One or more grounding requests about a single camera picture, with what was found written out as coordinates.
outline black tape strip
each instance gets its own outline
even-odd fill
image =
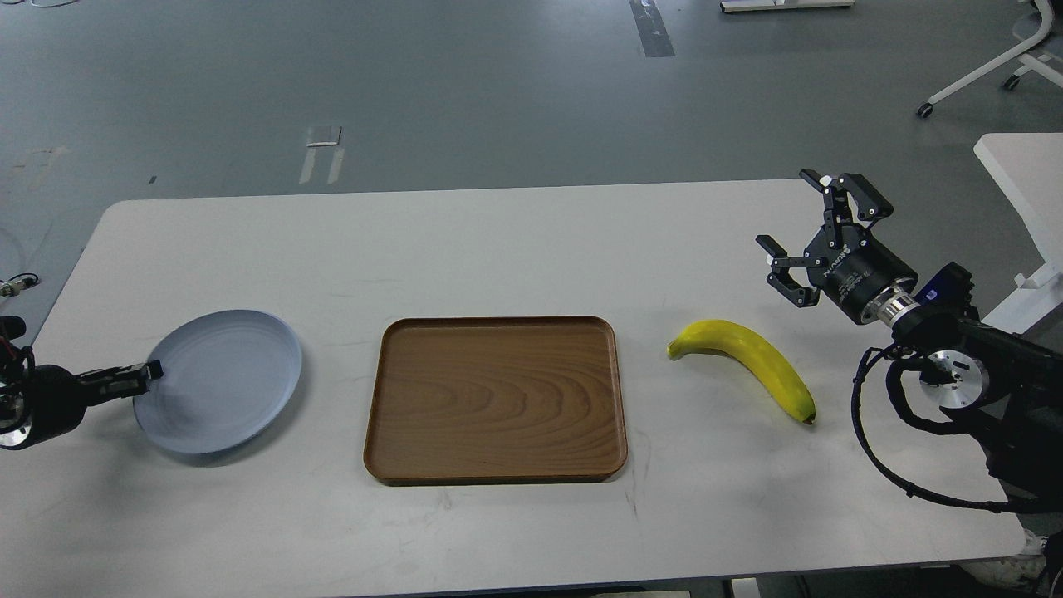
[[[664,29],[664,19],[654,0],[629,0],[631,13],[635,15],[635,27],[639,28],[642,38],[642,51],[647,58],[663,58],[674,56],[672,39]]]

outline wooden tray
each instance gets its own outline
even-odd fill
[[[590,317],[394,323],[364,458],[396,485],[607,479],[627,459],[612,328]]]

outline banana tip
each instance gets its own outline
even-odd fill
[[[684,352],[682,349],[680,349],[679,347],[676,347],[674,343],[669,343],[669,346],[668,346],[668,359],[670,359],[672,361],[676,361],[676,360],[681,359],[686,355],[687,355],[687,353]]]

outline tray rim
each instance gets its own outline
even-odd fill
[[[528,476],[493,476],[490,478],[484,477],[438,477],[438,478],[411,478],[388,475],[382,472],[378,466],[374,465],[372,462],[372,451],[371,446],[373,439],[375,438],[376,428],[373,426],[374,421],[378,417],[377,410],[379,409],[379,393],[381,393],[381,377],[384,374],[385,366],[385,349],[387,348],[388,342],[398,332],[411,325],[418,326],[429,326],[429,327],[465,327],[465,328],[483,328],[485,325],[490,323],[510,323],[507,324],[507,328],[510,327],[522,327],[522,326],[543,326],[553,323],[557,324],[577,324],[577,323],[588,323],[593,324],[600,328],[606,337],[606,347],[609,352],[609,361],[612,364],[610,369],[610,380],[612,382],[613,391],[613,409],[614,409],[614,422],[617,428],[617,437],[620,439],[620,446],[617,451],[617,459],[614,462],[610,463],[607,468],[601,473],[594,474],[558,474],[551,476],[541,477],[528,477]],[[628,448],[627,448],[627,426],[624,418],[624,401],[620,386],[620,356],[617,352],[617,336],[615,331],[608,322],[604,319],[593,315],[567,315],[567,317],[473,317],[473,318],[408,318],[401,319],[391,323],[387,329],[385,329],[384,335],[381,338],[381,351],[376,363],[376,376],[373,379],[373,395],[371,397],[369,418],[366,426],[366,444],[361,452],[362,465],[375,478],[377,481],[389,486],[427,486],[427,485],[495,485],[495,484],[538,484],[538,483],[572,483],[572,482],[604,482],[612,478],[620,472],[624,465],[627,463]]]

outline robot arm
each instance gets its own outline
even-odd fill
[[[30,347],[12,341],[26,335],[21,319],[0,318],[0,448],[19,450],[78,427],[90,407],[148,392],[163,376],[157,361],[73,375],[36,365]]]
[[[893,363],[885,386],[897,415],[909,426],[934,434],[966,433],[988,452],[989,473],[1042,499],[1047,509],[1063,501],[1063,471],[1044,464],[1063,454],[1063,356],[984,324],[971,305],[971,273],[945,266],[913,295],[917,274],[872,234],[872,226],[893,206],[860,174],[838,178],[803,170],[802,177],[824,198],[824,223],[802,257],[790,257],[769,235],[757,242],[769,253],[767,283],[798,308],[815,305],[820,292],[854,324],[876,320],[892,329],[895,345],[881,354]],[[849,199],[857,204],[853,218]],[[810,286],[793,278],[791,268],[806,268]],[[854,391],[854,426],[872,461],[883,471],[862,437],[859,385],[876,360],[861,362]],[[926,395],[949,422],[916,416],[901,378],[917,373]],[[1008,398],[1001,418],[979,408]],[[898,481],[910,495],[959,507],[1000,509],[994,505],[948,499]],[[1025,511],[1034,509],[1016,507]]]

